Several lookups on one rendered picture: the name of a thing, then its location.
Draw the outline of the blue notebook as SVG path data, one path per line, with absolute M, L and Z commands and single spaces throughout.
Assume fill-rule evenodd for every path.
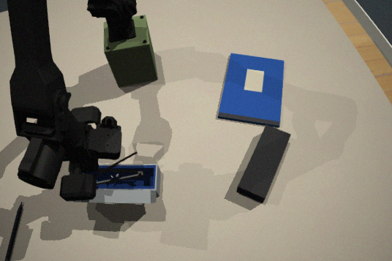
M 218 118 L 280 127 L 284 61 L 230 54 Z

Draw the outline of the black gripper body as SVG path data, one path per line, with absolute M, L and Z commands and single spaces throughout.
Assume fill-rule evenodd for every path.
M 69 175 L 61 178 L 60 196 L 66 201 L 93 200 L 96 197 L 96 178 L 83 171 L 93 170 L 94 163 L 87 162 L 83 153 L 84 141 L 87 141 L 86 124 L 101 124 L 98 107 L 77 107 L 71 110 L 73 116 L 80 123 L 80 134 L 66 150 L 64 162 L 71 161 Z M 85 124 L 85 123 L 86 124 Z

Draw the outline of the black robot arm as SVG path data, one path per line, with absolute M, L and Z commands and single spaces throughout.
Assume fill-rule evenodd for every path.
M 132 19 L 137 14 L 136 0 L 88 0 L 87 5 L 92 17 L 106 19 L 110 42 L 136 37 Z M 7 6 L 15 54 L 10 78 L 15 130 L 17 136 L 29 140 L 18 178 L 53 189 L 66 153 L 63 147 L 78 138 L 80 124 L 68 112 L 71 93 L 53 61 L 47 0 L 7 0 Z M 37 123 L 26 122 L 27 118 Z M 86 134 L 83 153 L 87 162 L 120 157 L 121 126 L 114 117 L 105 116 L 96 129 L 86 124 Z

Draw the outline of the black glasses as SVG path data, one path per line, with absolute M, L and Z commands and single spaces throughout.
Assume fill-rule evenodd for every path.
M 133 156 L 133 155 L 135 155 L 135 154 L 137 154 L 137 152 L 134 152 L 133 154 L 131 154 L 131 155 L 125 157 L 124 159 L 118 161 L 118 162 L 115 163 L 115 164 L 112 164 L 111 166 L 109 166 L 109 167 L 107 167 L 107 168 L 105 168 L 105 169 L 98 169 L 97 171 L 100 171 L 100 172 L 98 172 L 97 174 L 95 174 L 94 177 L 97 176 L 97 175 L 99 175 L 100 173 L 105 172 L 105 171 L 108 171 L 108 172 L 121 172 L 121 173 L 137 173 L 137 174 L 122 176 L 122 177 L 120 177 L 119 179 L 116 179 L 116 180 L 113 180 L 113 179 L 112 179 L 113 176 L 111 176 L 111 179 L 107 179 L 107 180 L 103 180 L 103 181 L 97 181 L 97 185 L 100 185 L 100 184 L 107 184 L 107 183 L 115 182 L 115 181 L 123 181 L 123 180 L 131 179 L 131 178 L 142 177 L 142 176 L 143 176 L 143 171 L 138 171 L 138 170 L 109 170 L 111 167 L 117 165 L 118 163 L 124 161 L 125 159 L 130 158 L 131 156 Z

